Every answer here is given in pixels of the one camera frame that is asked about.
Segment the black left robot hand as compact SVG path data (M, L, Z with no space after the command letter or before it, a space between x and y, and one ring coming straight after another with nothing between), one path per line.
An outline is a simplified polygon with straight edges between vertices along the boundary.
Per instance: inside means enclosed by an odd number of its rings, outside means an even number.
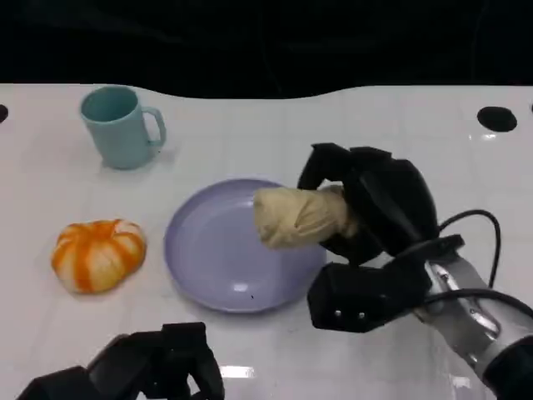
M19 399L223 399L203 322L116 336L86 366L34 378Z

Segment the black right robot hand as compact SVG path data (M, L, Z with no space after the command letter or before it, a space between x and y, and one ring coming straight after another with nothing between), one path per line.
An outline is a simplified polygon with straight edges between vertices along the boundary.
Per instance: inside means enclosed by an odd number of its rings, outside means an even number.
M374 147L316 143L297 187L315 190L326 180L341 184L358 228L352 237L338 233L321 245L352 265L381 253L395 257L439 236L433 197L420 171L406 159Z

